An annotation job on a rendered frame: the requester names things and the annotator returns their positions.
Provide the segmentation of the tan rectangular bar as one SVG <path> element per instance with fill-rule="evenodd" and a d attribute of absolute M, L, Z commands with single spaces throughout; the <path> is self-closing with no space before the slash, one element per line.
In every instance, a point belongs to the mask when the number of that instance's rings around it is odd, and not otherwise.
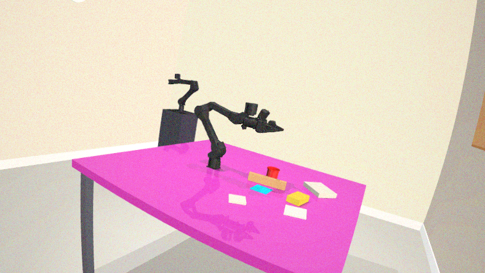
<path fill-rule="evenodd" d="M 249 172 L 248 180 L 256 182 L 256 183 L 264 184 L 264 185 L 272 187 L 272 188 L 282 189 L 284 191 L 286 189 L 286 184 L 287 184 L 286 181 L 282 181 L 282 180 L 279 180 L 279 179 L 276 179 L 276 178 L 272 178 L 270 176 L 266 176 L 266 175 L 262 175 L 262 174 L 260 175 L 260 174 L 253 173 L 253 172 Z"/>

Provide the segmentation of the yellow block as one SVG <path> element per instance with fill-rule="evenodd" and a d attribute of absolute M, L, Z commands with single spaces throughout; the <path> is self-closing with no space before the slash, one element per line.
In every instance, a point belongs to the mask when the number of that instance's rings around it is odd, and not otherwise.
<path fill-rule="evenodd" d="M 309 198 L 310 198 L 310 196 L 298 191 L 298 192 L 295 192 L 293 194 L 288 195 L 287 198 L 286 198 L 286 201 L 291 203 L 291 204 L 294 204 L 296 206 L 300 206 L 300 205 L 308 202 Z"/>

